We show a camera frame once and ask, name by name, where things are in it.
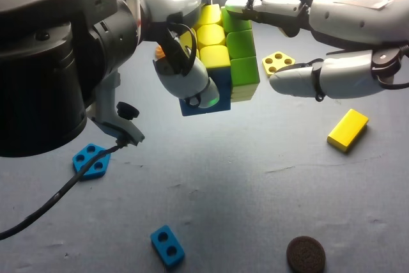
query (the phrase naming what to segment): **hole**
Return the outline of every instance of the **hole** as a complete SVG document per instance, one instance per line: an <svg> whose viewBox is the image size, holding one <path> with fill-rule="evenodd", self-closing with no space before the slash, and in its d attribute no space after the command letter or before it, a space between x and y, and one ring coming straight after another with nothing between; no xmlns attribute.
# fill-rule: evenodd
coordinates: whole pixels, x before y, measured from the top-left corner
<svg viewBox="0 0 409 273"><path fill-rule="evenodd" d="M87 147L87 153L93 153L93 152L95 152L95 146L91 145Z"/></svg>
<svg viewBox="0 0 409 273"><path fill-rule="evenodd" d="M94 164L94 169L95 171L100 171L102 169L104 165L102 164L102 162L97 162L96 164Z"/></svg>
<svg viewBox="0 0 409 273"><path fill-rule="evenodd" d="M176 253L178 252L178 250L175 248L175 246L169 246L166 250L166 254L168 256L174 256L176 255Z"/></svg>
<svg viewBox="0 0 409 273"><path fill-rule="evenodd" d="M82 161L84 161L85 157L84 157L84 155L78 155L75 159L76 159L77 162L82 162Z"/></svg>
<svg viewBox="0 0 409 273"><path fill-rule="evenodd" d="M159 242L166 242L167 241L167 233L160 233L158 236Z"/></svg>
<svg viewBox="0 0 409 273"><path fill-rule="evenodd" d="M108 27L107 27L107 25L105 25L105 22L100 22L100 25L103 27L105 32L108 32Z"/></svg>

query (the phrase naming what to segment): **black cylinder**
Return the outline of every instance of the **black cylinder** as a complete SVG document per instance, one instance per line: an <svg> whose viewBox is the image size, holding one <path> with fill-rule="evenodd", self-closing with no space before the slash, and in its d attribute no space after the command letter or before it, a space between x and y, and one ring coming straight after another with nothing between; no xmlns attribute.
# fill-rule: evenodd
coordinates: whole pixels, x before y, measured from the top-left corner
<svg viewBox="0 0 409 273"><path fill-rule="evenodd" d="M53 150L86 124L69 23L0 45L0 156Z"/></svg>

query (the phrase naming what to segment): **rubik's cube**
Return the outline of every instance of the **rubik's cube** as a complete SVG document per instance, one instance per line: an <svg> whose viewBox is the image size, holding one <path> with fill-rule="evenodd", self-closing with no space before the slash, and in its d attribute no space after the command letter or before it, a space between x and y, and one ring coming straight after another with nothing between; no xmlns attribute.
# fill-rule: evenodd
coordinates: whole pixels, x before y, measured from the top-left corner
<svg viewBox="0 0 409 273"><path fill-rule="evenodd" d="M211 4L202 8L194 26L200 60L220 93L217 104L207 109L191 109L180 100L183 116L231 109L232 102L250 100L260 82L251 23L230 16L225 8ZM191 46L189 33L180 38Z"/></svg>

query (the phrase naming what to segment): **dark brown round cookie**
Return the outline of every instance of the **dark brown round cookie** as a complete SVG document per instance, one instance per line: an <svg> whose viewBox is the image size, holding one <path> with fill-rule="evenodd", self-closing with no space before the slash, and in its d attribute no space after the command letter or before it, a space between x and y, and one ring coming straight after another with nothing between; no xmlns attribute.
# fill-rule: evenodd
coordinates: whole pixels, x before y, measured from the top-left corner
<svg viewBox="0 0 409 273"><path fill-rule="evenodd" d="M314 238L297 237L288 244L287 261L296 273L321 273L325 268L325 251Z"/></svg>

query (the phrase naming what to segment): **gray table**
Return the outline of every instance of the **gray table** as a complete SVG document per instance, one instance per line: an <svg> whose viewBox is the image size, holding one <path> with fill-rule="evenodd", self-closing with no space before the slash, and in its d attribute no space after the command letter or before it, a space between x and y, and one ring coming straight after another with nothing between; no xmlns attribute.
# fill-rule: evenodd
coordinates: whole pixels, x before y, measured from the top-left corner
<svg viewBox="0 0 409 273"><path fill-rule="evenodd" d="M140 110L146 140L114 153L103 178L77 184L0 242L0 272L163 272L149 235L164 224L186 252L175 272L289 272L286 248L299 235L323 244L327 272L407 272L408 91L320 104L279 95L261 58L282 51L301 62L334 49L259 24L254 38L261 82L253 99L186 118L155 75L155 44L143 43L121 68L117 98ZM326 136L349 108L370 122L344 155ZM0 228L51 197L88 143L114 139L89 122L53 152L0 159Z"/></svg>

